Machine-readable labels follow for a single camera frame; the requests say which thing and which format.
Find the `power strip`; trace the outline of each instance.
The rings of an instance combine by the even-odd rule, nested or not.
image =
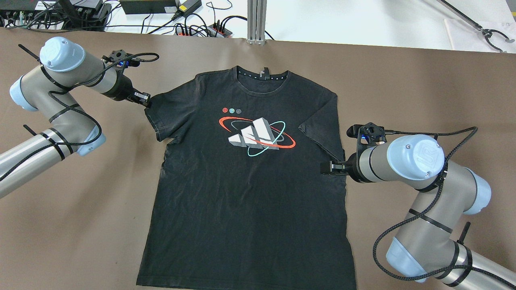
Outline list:
[[[233,34],[231,31],[229,31],[229,29],[224,29],[224,32],[215,30],[213,28],[213,24],[208,26],[208,30],[211,32],[212,36],[215,36],[215,34],[216,34],[217,37],[221,37],[221,38],[231,38],[231,35]]]

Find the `black cable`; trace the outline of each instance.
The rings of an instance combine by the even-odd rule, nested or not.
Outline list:
[[[195,16],[197,16],[197,17],[202,21],[202,23],[204,24],[204,27],[206,27],[206,30],[205,30],[205,31],[206,31],[206,33],[208,34],[208,36],[209,36],[209,35],[211,35],[211,33],[210,33],[210,32],[209,32],[209,30],[208,30],[208,26],[206,25],[206,22],[204,21],[204,19],[202,19],[202,17],[200,17],[197,13],[192,13],[192,14],[190,14],[190,15],[195,15]],[[186,25],[186,20],[188,19],[188,17],[190,17],[190,15],[188,15],[187,17],[185,17],[185,27],[187,27],[187,28],[188,28],[188,26]]]
[[[219,33],[218,31],[218,27],[215,27],[215,22],[217,21],[217,16],[215,15],[215,7],[213,7],[213,3],[212,3],[212,8],[213,8],[213,30],[215,30],[215,35],[213,37],[217,37],[217,34]]]
[[[229,1],[229,0],[226,0],[226,1],[227,1],[227,2],[229,3],[229,5],[230,5],[228,8],[218,8],[218,7],[214,7],[214,6],[213,6],[213,2],[211,2],[211,1],[210,1],[210,2],[208,2],[208,3],[206,3],[206,6],[207,6],[208,8],[212,8],[212,9],[214,9],[214,10],[215,10],[215,9],[217,9],[217,10],[229,10],[229,9],[233,8],[233,3],[231,3],[231,1]]]
[[[229,21],[230,19],[233,19],[233,18],[238,18],[238,19],[242,19],[242,20],[247,21],[247,18],[245,18],[244,16],[240,16],[240,15],[231,15],[231,16],[228,16],[228,17],[224,18],[224,19],[222,20],[222,22],[220,23],[220,25],[222,26],[222,31],[224,31],[224,30],[225,30],[225,26],[226,26],[226,24],[228,23],[228,21]],[[268,33],[266,30],[265,30],[265,34],[267,34],[267,35],[268,35],[272,40],[274,40],[274,38],[273,38],[273,37],[270,35],[270,33]]]
[[[177,18],[179,18],[181,16],[181,13],[180,13],[180,10],[178,10],[174,16],[172,16],[172,18],[165,24],[161,25],[161,26],[158,26],[156,29],[154,29],[153,31],[147,33],[147,34],[153,34],[154,32],[162,29],[162,28],[165,28],[167,25],[169,25],[170,23],[172,23],[174,20],[176,20]]]
[[[183,28],[183,24],[182,23],[176,23],[176,24],[174,24],[173,27],[174,27],[174,30],[171,30],[171,31],[169,31],[167,33],[174,32],[174,35],[178,35],[178,28]]]
[[[88,26],[89,23],[97,23],[97,22],[98,23],[102,23],[106,18],[110,17],[115,10],[117,10],[117,9],[119,9],[121,7],[122,6],[120,4],[118,4],[117,6],[112,8],[108,13],[106,13],[106,15],[104,15],[103,17],[98,18],[98,19],[92,19],[92,20],[87,19],[88,18],[87,14],[88,14],[88,11],[89,11],[88,9],[82,10],[82,12],[81,12],[81,16],[82,17],[80,17],[80,18],[76,18],[76,17],[73,17],[71,15],[67,15],[65,13],[62,13],[62,9],[54,9],[54,10],[62,17],[62,19],[71,19],[71,18],[73,18],[73,19],[81,20],[82,27],[86,27],[86,29],[88,29],[89,28],[89,26]]]
[[[210,36],[210,31],[207,27],[202,27],[202,26],[199,26],[199,25],[190,25],[191,28],[194,28],[193,30],[195,31],[194,34],[192,34],[191,36],[194,36],[196,34],[199,34],[203,37],[209,37]]]
[[[122,59],[120,59],[120,61],[122,62],[125,62],[127,60],[130,60],[130,59],[133,59],[135,57],[140,57],[140,56],[148,56],[148,55],[152,55],[152,56],[155,56],[154,58],[152,59],[139,59],[139,61],[141,62],[152,62],[152,61],[156,61],[159,59],[159,55],[157,53],[138,53],[138,54],[133,54],[133,55],[129,55],[127,57],[124,57]],[[100,138],[101,134],[102,134],[102,128],[100,126],[100,124],[97,122],[97,120],[95,120],[92,116],[90,116],[89,114],[87,114],[86,112],[84,111],[81,111],[81,110],[78,110],[74,107],[71,107],[65,103],[63,103],[60,99],[58,99],[56,96],[54,96],[54,94],[66,94],[68,93],[69,91],[73,90],[74,88],[76,87],[79,87],[79,86],[82,86],[82,85],[86,85],[86,84],[89,84],[91,82],[93,82],[94,80],[96,80],[97,78],[99,78],[100,76],[102,76],[102,74],[104,74],[107,70],[109,70],[110,68],[112,67],[115,67],[118,65],[119,62],[114,62],[108,66],[106,66],[106,68],[104,68],[100,73],[98,73],[96,76],[92,77],[91,79],[85,81],[85,82],[82,82],[82,83],[78,83],[78,84],[75,84],[73,86],[70,87],[70,90],[68,91],[63,91],[63,92],[58,92],[58,91],[49,91],[49,96],[54,100],[56,101],[57,103],[59,103],[61,106],[65,107],[67,110],[71,110],[71,111],[74,111],[74,112],[77,112],[83,116],[86,116],[88,119],[90,119],[98,128],[99,128],[99,132],[97,133],[97,135],[87,141],[87,142],[55,142],[53,144],[48,144],[48,145],[45,145],[33,152],[31,152],[30,154],[28,154],[27,156],[25,156],[22,160],[20,160],[18,163],[16,163],[13,167],[11,167],[9,170],[7,170],[6,173],[4,173],[4,175],[0,176],[0,182],[2,180],[4,180],[7,176],[9,176],[9,174],[11,174],[13,171],[16,170],[16,168],[18,168],[20,165],[22,165],[24,162],[26,162],[29,158],[33,157],[34,155],[38,154],[39,152],[47,149],[47,148],[50,148],[50,147],[53,147],[53,146],[59,146],[59,145],[66,145],[66,146],[82,146],[82,145],[86,145],[86,144],[90,144],[90,143],[93,143],[95,142],[97,139]]]
[[[145,25],[145,20],[147,20],[147,18],[149,18],[150,16],[152,15],[152,13],[149,13],[149,15],[147,17],[145,17],[143,19],[143,21],[141,22],[141,31],[140,31],[140,34],[143,34],[143,26]]]
[[[459,150],[459,148],[461,148],[468,140],[470,140],[473,137],[473,135],[475,135],[477,133],[477,131],[478,131],[477,127],[470,127],[470,128],[466,128],[466,129],[455,131],[455,132],[451,132],[451,133],[426,133],[426,132],[421,133],[421,132],[393,131],[392,134],[404,134],[404,135],[423,134],[423,135],[429,135],[429,136],[451,136],[451,135],[457,135],[457,134],[461,134],[461,133],[465,133],[465,132],[469,132],[469,131],[471,131],[471,133],[469,133],[462,141],[460,141],[448,153],[448,155],[444,159],[444,166],[443,166],[443,170],[444,170],[444,168],[447,168],[448,161],[457,152],[457,150]],[[417,215],[415,215],[415,216],[413,216],[413,217],[411,217],[409,219],[406,219],[406,220],[404,220],[402,222],[399,222],[399,223],[395,224],[394,226],[392,226],[392,227],[388,228],[387,230],[385,230],[380,236],[378,236],[378,238],[376,239],[375,243],[373,244],[373,260],[375,261],[376,265],[383,272],[385,272],[387,275],[389,275],[389,276],[391,276],[393,278],[396,278],[396,279],[399,279],[399,280],[403,280],[403,281],[414,281],[414,280],[428,278],[428,277],[434,276],[436,274],[439,274],[441,272],[445,272],[445,271],[448,271],[448,270],[453,270],[453,269],[470,269],[470,266],[467,266],[467,265],[449,265],[447,267],[443,267],[443,268],[440,268],[440,269],[428,272],[428,273],[423,274],[423,275],[414,276],[414,277],[403,277],[403,276],[399,276],[399,275],[396,275],[396,274],[390,272],[383,265],[381,265],[381,263],[378,261],[377,248],[378,248],[378,245],[379,245],[380,241],[385,236],[387,236],[389,233],[391,233],[395,229],[400,228],[400,227],[402,227],[403,225],[405,225],[405,224],[407,224],[409,222],[413,222],[413,221],[423,217],[424,215],[426,215],[435,206],[435,204],[437,204],[437,201],[441,197],[441,193],[442,193],[442,190],[443,190],[443,179],[441,178],[442,175],[443,175],[443,170],[441,170],[441,172],[438,174],[437,179],[441,179],[441,182],[438,185],[438,190],[437,190],[436,196],[432,200],[430,205],[428,205],[428,207],[424,211],[422,211],[421,213],[419,213],[419,214],[417,214]],[[479,273],[482,273],[484,275],[487,275],[487,276],[489,276],[491,278],[494,278],[494,279],[498,280],[500,283],[503,283],[503,284],[509,286],[512,289],[516,289],[515,285],[511,284],[510,282],[506,281],[502,277],[497,276],[497,275],[495,275],[495,274],[493,274],[493,273],[491,273],[489,271],[486,271],[486,270],[480,269],[480,268],[476,268],[476,267],[471,267],[471,270],[479,272]]]
[[[45,25],[46,29],[48,29],[51,25],[58,25],[60,24],[61,22],[66,22],[66,20],[64,19],[60,19],[60,20],[54,20],[52,21],[49,16],[50,16],[50,10],[54,10],[57,14],[63,16],[63,14],[61,13],[60,9],[58,7],[54,7],[57,5],[57,2],[54,3],[54,4],[47,4],[47,3],[43,3],[46,7],[45,10],[42,10],[40,12],[38,12],[36,15],[34,15],[33,19],[25,24],[25,25],[12,25],[10,27],[6,27],[8,29],[11,29],[11,28],[27,28],[27,29],[30,29],[33,25]],[[98,22],[98,21],[102,21],[104,19],[106,19],[107,17],[109,17],[110,15],[112,15],[112,13],[116,10],[116,9],[119,9],[121,8],[121,4],[118,4],[117,6],[115,6],[113,9],[111,9],[110,12],[108,12],[105,16],[103,16],[102,18],[99,18],[99,19],[96,19],[96,20],[84,20],[84,19],[81,19],[81,20],[84,20],[84,22],[86,23],[95,23],[95,22]],[[85,27],[80,27],[80,28],[76,28],[76,29],[88,29],[88,28],[91,28],[91,26],[85,26]]]
[[[174,27],[174,25],[171,25],[171,26],[144,25],[144,26],[145,27],[159,27],[160,29],[161,28],[172,28],[172,27]],[[63,29],[62,28],[61,31],[46,31],[46,30],[41,30],[41,29],[27,28],[25,26],[16,26],[16,27],[8,28],[8,29],[23,28],[23,29],[27,29],[27,30],[31,30],[31,31],[39,32],[39,33],[59,34],[59,33],[67,33],[67,32],[70,32],[70,31],[85,31],[84,29],[86,29],[86,28],[110,28],[110,27],[141,27],[141,25],[88,26],[88,27],[79,27],[79,28],[72,28],[72,29]]]
[[[181,35],[186,35],[186,30],[185,30],[186,28],[185,28],[185,27],[183,27],[183,24],[182,24],[182,23],[178,23],[178,24],[177,24],[177,26],[181,29]]]
[[[171,32],[173,32],[173,33],[175,34],[175,33],[177,32],[177,24],[175,24],[173,27],[174,27],[174,30],[164,32],[164,33],[162,33],[161,35],[169,34],[169,33],[171,33]]]

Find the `adidas logo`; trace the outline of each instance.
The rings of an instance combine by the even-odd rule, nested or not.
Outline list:
[[[256,149],[279,150],[277,138],[272,134],[269,122],[265,118],[259,118],[252,122],[252,125],[240,130],[241,134],[236,134],[228,138],[233,146],[250,147]]]

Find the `electronic device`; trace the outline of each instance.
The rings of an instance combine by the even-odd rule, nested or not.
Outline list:
[[[77,9],[78,16],[88,23],[87,27],[82,28],[88,31],[104,31],[104,26],[107,25],[109,20],[109,13],[111,12],[112,5],[109,3],[103,4],[100,9]],[[66,22],[62,29],[73,29],[71,22]]]
[[[57,1],[34,1],[34,0],[0,0],[0,11],[43,11],[46,6],[43,4],[53,5]],[[75,7],[90,8],[99,10],[102,6],[102,0],[70,0]]]
[[[179,0],[120,0],[125,14],[176,13]]]

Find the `black t-shirt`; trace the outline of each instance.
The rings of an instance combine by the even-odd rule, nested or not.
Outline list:
[[[201,73],[145,109],[168,143],[137,284],[355,289],[337,96],[292,72]]]

